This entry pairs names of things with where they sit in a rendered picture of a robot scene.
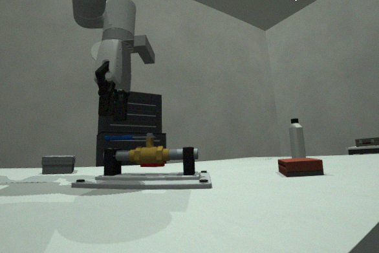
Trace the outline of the reddish-brown rectangular block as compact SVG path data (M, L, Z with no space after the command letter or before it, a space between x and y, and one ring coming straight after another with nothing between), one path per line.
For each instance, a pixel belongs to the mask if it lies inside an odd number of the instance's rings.
M283 160L283 161L282 161ZM324 175L323 161L312 158L278 159L279 172L286 177Z

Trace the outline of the brass ball valve with blue handle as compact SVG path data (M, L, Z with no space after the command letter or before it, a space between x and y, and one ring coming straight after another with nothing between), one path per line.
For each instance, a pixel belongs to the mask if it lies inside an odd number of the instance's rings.
M135 140L145 138L146 147L136 147L127 151L118 148L104 149L104 175L95 177L95 180L114 181L174 181L199 180L199 171L195 171L195 159L198 159L198 149L186 146L182 149L164 149L163 146L154 147L154 138L147 133L146 137L104 136L104 140ZM137 164L163 164L164 161L183 160L184 172L169 173L122 173L122 161L130 160ZM194 166L193 166L194 160Z

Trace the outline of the grey bottle with black cap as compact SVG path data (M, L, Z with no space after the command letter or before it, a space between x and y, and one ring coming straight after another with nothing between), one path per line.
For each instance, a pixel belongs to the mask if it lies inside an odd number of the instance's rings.
M292 159L306 157L303 127L299 124L298 118L291 119L289 135Z

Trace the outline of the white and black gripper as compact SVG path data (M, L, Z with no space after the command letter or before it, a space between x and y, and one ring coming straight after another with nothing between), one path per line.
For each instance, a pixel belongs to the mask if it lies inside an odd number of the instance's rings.
M121 39L103 40L98 49L94 81L99 91L99 116L127 120L127 99L131 89L131 54L133 47ZM132 47L132 48L129 48ZM117 89L123 89L117 92ZM114 96L112 96L114 94ZM119 94L122 96L118 97ZM115 97L115 104L114 104Z

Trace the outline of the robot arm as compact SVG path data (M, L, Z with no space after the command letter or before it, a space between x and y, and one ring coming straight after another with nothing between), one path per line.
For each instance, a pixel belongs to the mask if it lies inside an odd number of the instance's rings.
M84 28L102 28L102 41L121 39L133 47L145 64L155 63L146 35L135 36L136 6L133 0L72 0L75 22ZM129 47L129 48L132 48Z

